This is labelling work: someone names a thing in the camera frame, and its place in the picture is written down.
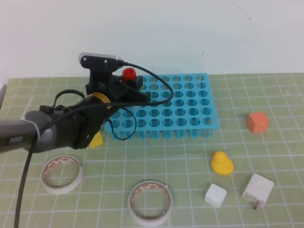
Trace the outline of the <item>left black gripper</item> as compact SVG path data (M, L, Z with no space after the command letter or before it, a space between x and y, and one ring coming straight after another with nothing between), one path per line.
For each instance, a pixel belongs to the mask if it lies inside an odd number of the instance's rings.
M150 92L140 92L142 86L143 76L137 76L135 79L125 82L122 75L90 71L89 82L86 84L85 103L146 104L150 102L151 95Z

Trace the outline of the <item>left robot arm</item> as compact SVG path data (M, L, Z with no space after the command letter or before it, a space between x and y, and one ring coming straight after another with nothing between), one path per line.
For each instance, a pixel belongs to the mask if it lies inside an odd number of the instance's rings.
M21 120L1 121L0 151L18 148L35 153L63 147L83 149L99 133L101 126L118 110L116 103L145 103L149 92L141 91L144 78L135 73L91 72L86 95L77 92L82 100L75 105L42 105L38 111L27 112Z

